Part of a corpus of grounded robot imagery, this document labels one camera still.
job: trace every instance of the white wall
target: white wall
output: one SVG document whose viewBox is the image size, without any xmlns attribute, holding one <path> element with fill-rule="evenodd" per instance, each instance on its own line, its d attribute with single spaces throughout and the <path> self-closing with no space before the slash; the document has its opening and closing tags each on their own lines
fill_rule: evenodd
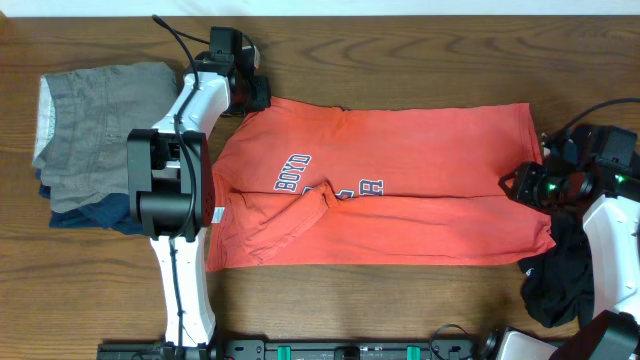
<svg viewBox="0 0 640 360">
<path fill-rule="evenodd" d="M 638 15 L 640 0 L 0 0 L 9 17 Z"/>
</svg>

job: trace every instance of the wooden tabletop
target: wooden tabletop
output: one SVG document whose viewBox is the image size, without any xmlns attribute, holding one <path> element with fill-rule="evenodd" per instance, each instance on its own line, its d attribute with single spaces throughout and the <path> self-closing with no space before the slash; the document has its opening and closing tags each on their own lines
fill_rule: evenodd
<svg viewBox="0 0 640 360">
<path fill-rule="evenodd" d="M 529 102 L 537 130 L 596 103 L 640 95 L 633 17 L 170 18 L 208 36 L 249 34 L 274 95 L 349 109 Z M 187 41 L 192 52 L 204 50 Z M 0 27 L 0 358 L 90 359 L 103 340 L 157 340 L 166 325 L 148 239 L 47 227 L 31 167 L 39 76 L 140 61 L 182 71 L 175 40 L 149 18 L 9 19 Z M 640 108 L 589 120 L 640 132 Z M 239 120 L 211 137 L 217 156 Z M 572 335 L 531 319 L 515 265 L 303 266 L 209 274 L 225 334 L 272 339 L 427 338 L 445 323 L 476 334 L 511 325 Z"/>
</svg>

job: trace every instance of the folded gray fabric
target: folded gray fabric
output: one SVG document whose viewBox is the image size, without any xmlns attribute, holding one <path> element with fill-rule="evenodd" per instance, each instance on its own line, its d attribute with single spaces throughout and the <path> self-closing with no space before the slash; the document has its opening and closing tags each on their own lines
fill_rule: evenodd
<svg viewBox="0 0 640 360">
<path fill-rule="evenodd" d="M 177 98 L 164 63 L 44 75 L 40 90 L 33 165 L 60 213 L 128 193 L 129 132 L 153 126 Z"/>
</svg>

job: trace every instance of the orange fabric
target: orange fabric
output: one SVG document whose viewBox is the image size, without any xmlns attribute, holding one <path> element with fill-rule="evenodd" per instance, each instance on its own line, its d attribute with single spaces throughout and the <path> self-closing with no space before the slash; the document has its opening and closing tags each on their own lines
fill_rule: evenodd
<svg viewBox="0 0 640 360">
<path fill-rule="evenodd" d="M 213 166 L 207 270 L 292 264 L 497 265 L 554 245 L 498 180 L 540 161 L 527 104 L 344 111 L 273 98 Z"/>
</svg>

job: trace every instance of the dark blue cloth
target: dark blue cloth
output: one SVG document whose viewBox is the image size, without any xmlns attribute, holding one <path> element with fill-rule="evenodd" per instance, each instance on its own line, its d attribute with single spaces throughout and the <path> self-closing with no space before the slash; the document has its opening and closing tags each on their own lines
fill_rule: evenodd
<svg viewBox="0 0 640 360">
<path fill-rule="evenodd" d="M 40 184 L 38 191 L 45 199 L 51 198 L 51 188 Z M 129 195 L 109 194 L 100 202 L 88 204 L 65 213 L 51 212 L 49 227 L 77 229 L 101 227 L 113 229 L 125 235 L 142 234 L 142 225 L 133 221 L 129 212 Z"/>
</svg>

